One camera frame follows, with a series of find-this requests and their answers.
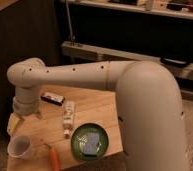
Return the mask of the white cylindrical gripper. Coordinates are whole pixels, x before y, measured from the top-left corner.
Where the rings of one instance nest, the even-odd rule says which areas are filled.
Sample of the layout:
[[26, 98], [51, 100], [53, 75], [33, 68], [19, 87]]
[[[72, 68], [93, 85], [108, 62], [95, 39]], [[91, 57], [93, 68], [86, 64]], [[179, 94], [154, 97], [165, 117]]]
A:
[[15, 113], [12, 113], [9, 117], [7, 133], [13, 135], [16, 132], [17, 128], [23, 122], [23, 118], [20, 115], [26, 116], [35, 113], [37, 119], [42, 119], [41, 113], [36, 113], [38, 109], [39, 87], [16, 87], [15, 96], [13, 98], [13, 111]]

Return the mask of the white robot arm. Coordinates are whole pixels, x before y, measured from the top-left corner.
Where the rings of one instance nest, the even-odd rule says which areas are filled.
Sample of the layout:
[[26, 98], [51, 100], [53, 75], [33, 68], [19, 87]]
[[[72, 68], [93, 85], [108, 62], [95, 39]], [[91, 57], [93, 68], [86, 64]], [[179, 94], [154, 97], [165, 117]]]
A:
[[59, 84], [115, 93], [127, 171], [189, 171], [182, 96], [173, 74], [151, 61], [104, 61], [48, 67], [39, 58], [11, 65], [13, 110], [39, 108], [39, 87]]

